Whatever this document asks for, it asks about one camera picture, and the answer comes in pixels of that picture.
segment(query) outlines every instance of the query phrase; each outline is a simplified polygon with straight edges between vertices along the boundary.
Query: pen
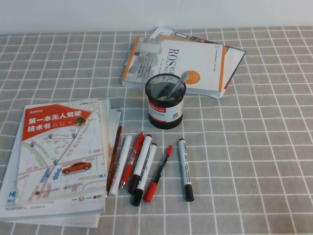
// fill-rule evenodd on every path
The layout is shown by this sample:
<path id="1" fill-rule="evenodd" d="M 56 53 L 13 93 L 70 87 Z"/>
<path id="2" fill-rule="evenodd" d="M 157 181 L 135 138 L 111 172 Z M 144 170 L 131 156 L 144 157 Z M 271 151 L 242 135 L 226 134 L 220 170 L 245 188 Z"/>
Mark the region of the pen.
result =
<path id="1" fill-rule="evenodd" d="M 138 157 L 137 165 L 135 167 L 134 174 L 132 176 L 131 184 L 129 185 L 129 188 L 128 188 L 128 192 L 130 194 L 135 193 L 135 190 L 139 183 L 141 170 L 142 170 L 143 164 L 145 163 L 145 159 L 149 150 L 151 140 L 152 140 L 152 136 L 146 135 L 145 140 L 143 141 L 142 148 Z"/>
<path id="2" fill-rule="evenodd" d="M 114 196 L 115 197 L 116 194 L 117 194 L 119 181 L 120 181 L 122 173 L 123 173 L 125 161 L 126 161 L 127 156 L 128 156 L 129 148 L 131 146 L 131 141 L 132 141 L 132 136 L 127 136 L 125 138 L 125 142 L 124 142 L 124 145 L 123 145 L 121 156 L 119 157 L 118 164 L 117 164 L 117 167 L 116 167 L 116 171 L 115 171 L 115 174 L 114 174 L 114 177 L 113 177 L 112 186 L 111 186 L 111 189 L 109 191 L 109 196 Z"/>
<path id="3" fill-rule="evenodd" d="M 190 180 L 190 174 L 189 174 L 186 142 L 185 142 L 185 139 L 183 138 L 179 140 L 179 153 L 180 153 L 180 161 L 181 161 L 181 166 L 182 166 L 182 174 L 184 178 L 186 201 L 192 202 L 195 198 L 192 192 L 192 186 L 191 186 L 191 180 Z"/>
<path id="4" fill-rule="evenodd" d="M 131 158 L 128 161 L 127 167 L 125 169 L 123 178 L 122 178 L 122 182 L 121 182 L 121 189 L 123 189 L 123 187 L 127 184 L 128 178 L 131 175 L 132 172 L 132 168 L 133 168 L 133 164 L 135 161 L 136 156 L 140 153 L 141 151 L 141 147 L 143 144 L 143 140 L 145 139 L 145 137 L 143 136 L 143 132 L 141 132 L 139 134 L 139 136 L 137 137 L 136 143 L 134 145 L 134 149 L 131 155 Z"/>
<path id="5" fill-rule="evenodd" d="M 117 153 L 117 148 L 119 144 L 119 140 L 121 138 L 121 133 L 122 133 L 122 126 L 119 126 L 117 129 L 117 134 L 116 134 L 116 139 L 115 139 L 115 144 L 113 148 L 113 153 L 112 153 L 112 159 L 109 167 L 109 172 L 108 172 L 108 179 L 107 179 L 107 195 L 109 194 L 111 185 L 112 185 L 112 180 L 113 180 L 113 169 L 114 169 L 114 164 L 115 164 L 115 159 L 116 159 L 116 153 Z"/>
<path id="6" fill-rule="evenodd" d="M 157 145 L 155 143 L 152 143 L 149 147 L 147 157 L 146 157 L 145 162 L 143 164 L 143 168 L 142 168 L 142 171 L 140 174 L 140 181 L 139 181 L 139 184 L 136 188 L 136 191 L 134 194 L 134 200 L 132 203 L 136 207 L 139 207 L 139 205 L 140 205 L 143 190 L 145 188 L 145 184 L 146 184 L 146 181 L 148 178 L 148 174 L 149 174 L 149 170 L 151 168 L 153 158 L 154 158 L 155 153 L 156 153 L 156 149 L 157 149 Z"/>
<path id="7" fill-rule="evenodd" d="M 162 171 L 163 171 L 163 169 L 167 163 L 169 156 L 171 155 L 172 149 L 173 149 L 172 145 L 168 146 L 165 157 L 164 157 L 161 165 L 157 169 L 156 176 L 154 177 L 153 182 L 150 184 L 150 186 L 149 186 L 149 188 L 145 194 L 144 200 L 146 202 L 151 202 L 151 200 L 152 200 L 153 194 L 155 193 L 156 188 L 157 188 L 157 184 L 161 178 Z"/>

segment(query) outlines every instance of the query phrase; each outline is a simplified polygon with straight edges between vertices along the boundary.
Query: red pen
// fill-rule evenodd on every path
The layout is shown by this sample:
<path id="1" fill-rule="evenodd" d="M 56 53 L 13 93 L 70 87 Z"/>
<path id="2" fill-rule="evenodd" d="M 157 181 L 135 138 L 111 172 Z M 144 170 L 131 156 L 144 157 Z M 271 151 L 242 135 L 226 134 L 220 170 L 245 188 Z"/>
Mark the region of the red pen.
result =
<path id="1" fill-rule="evenodd" d="M 145 139 L 145 137 L 143 135 L 143 132 L 141 132 L 139 134 L 139 136 L 137 137 L 137 139 L 136 139 L 136 143 L 134 145 L 131 158 L 129 159 L 127 167 L 125 169 L 125 172 L 124 172 L 124 175 L 123 175 L 123 178 L 122 178 L 122 182 L 121 182 L 121 189 L 123 189 L 123 187 L 126 185 L 126 183 L 128 181 L 128 178 L 131 175 L 135 158 L 136 158 L 137 155 L 139 155 L 139 153 L 141 151 L 141 147 L 142 147 L 144 139 Z"/>
<path id="2" fill-rule="evenodd" d="M 150 184 L 150 186 L 149 186 L 149 188 L 148 188 L 148 190 L 146 192 L 146 195 L 145 195 L 145 197 L 143 199 L 146 202 L 151 202 L 151 200 L 152 200 L 153 194 L 155 193 L 156 188 L 157 188 L 157 184 L 158 184 L 158 182 L 159 182 L 159 180 L 161 178 L 162 171 L 163 171 L 163 169 L 164 169 L 164 167 L 166 165 L 166 162 L 167 162 L 169 156 L 171 155 L 172 149 L 173 149 L 172 145 L 168 146 L 166 154 L 165 154 L 165 157 L 164 157 L 161 165 L 157 169 L 156 176 L 154 177 L 153 182 Z"/>

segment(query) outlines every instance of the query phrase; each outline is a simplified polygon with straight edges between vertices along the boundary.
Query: book cover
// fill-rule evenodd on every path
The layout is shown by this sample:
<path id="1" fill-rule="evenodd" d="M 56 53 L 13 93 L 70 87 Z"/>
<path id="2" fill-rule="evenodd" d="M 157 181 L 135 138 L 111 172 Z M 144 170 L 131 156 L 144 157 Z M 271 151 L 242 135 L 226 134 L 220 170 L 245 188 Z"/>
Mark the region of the book cover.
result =
<path id="1" fill-rule="evenodd" d="M 171 38 L 176 38 L 177 40 L 184 39 L 199 43 L 218 44 L 213 41 L 190 36 L 164 27 L 158 27 L 153 34 L 151 34 L 150 38 L 166 38 L 165 36 L 170 36 Z M 226 46 L 223 90 L 220 96 L 213 96 L 214 98 L 221 98 L 223 96 L 245 54 L 246 52 L 244 50 Z"/>
<path id="2" fill-rule="evenodd" d="M 98 101 L 26 108 L 16 203 L 19 206 L 105 191 Z"/>
<path id="3" fill-rule="evenodd" d="M 104 212 L 105 207 L 105 192 L 102 195 L 96 193 L 86 193 L 80 196 L 65 198 L 63 200 L 50 200 L 45 203 L 34 206 L 21 207 L 16 204 L 17 195 L 17 178 L 20 159 L 20 151 L 22 144 L 22 129 L 24 124 L 25 112 L 22 115 L 22 120 L 15 138 L 10 161 L 2 183 L 0 191 L 0 221 L 23 221 L 24 223 L 41 223 L 51 225 L 67 225 L 70 226 L 75 221 L 78 221 L 79 216 L 88 219 L 94 218 L 92 214 Z M 52 218 L 57 215 L 63 218 L 63 223 Z"/>
<path id="4" fill-rule="evenodd" d="M 154 38 L 137 38 L 122 84 L 144 87 L 154 75 L 181 76 L 188 71 L 187 92 L 219 95 L 222 91 L 225 46 Z"/>

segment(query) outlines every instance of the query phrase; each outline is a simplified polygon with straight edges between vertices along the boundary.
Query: barcode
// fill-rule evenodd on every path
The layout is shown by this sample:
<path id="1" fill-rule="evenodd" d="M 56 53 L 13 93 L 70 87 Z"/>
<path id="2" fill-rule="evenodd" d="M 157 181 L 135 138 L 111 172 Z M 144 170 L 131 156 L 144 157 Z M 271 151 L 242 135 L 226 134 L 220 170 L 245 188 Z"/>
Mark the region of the barcode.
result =
<path id="1" fill-rule="evenodd" d="M 173 114 L 173 119 L 178 118 L 178 112 Z"/>

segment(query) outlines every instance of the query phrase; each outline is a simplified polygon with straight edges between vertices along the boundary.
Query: black mesh pen holder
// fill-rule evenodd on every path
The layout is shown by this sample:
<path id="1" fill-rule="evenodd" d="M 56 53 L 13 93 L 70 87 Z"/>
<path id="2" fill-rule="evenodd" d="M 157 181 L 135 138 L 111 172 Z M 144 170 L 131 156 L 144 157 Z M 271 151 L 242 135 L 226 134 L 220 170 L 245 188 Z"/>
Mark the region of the black mesh pen holder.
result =
<path id="1" fill-rule="evenodd" d="M 160 129 L 172 129 L 182 121 L 183 98 L 186 84 L 183 83 L 165 100 L 178 83 L 179 77 L 170 73 L 153 76 L 146 83 L 145 91 L 149 99 L 149 120 Z"/>

